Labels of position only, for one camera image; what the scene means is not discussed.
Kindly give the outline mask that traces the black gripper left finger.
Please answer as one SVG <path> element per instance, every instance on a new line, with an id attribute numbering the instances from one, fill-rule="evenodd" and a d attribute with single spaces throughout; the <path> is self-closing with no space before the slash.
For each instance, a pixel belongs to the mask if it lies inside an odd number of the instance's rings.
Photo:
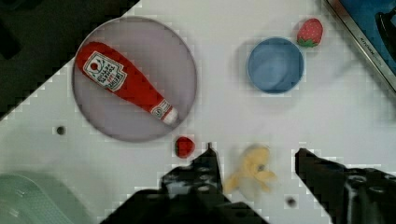
<path id="1" fill-rule="evenodd" d="M 173 168 L 161 178 L 161 194 L 170 202 L 210 211 L 223 203 L 218 154 L 209 142 L 188 165 Z"/>

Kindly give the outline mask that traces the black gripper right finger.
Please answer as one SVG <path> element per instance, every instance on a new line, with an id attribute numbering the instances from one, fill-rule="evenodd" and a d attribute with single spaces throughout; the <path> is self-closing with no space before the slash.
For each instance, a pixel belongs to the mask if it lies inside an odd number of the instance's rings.
<path id="1" fill-rule="evenodd" d="M 375 168 L 347 168 L 306 148 L 295 155 L 295 173 L 332 224 L 396 224 L 395 176 Z"/>

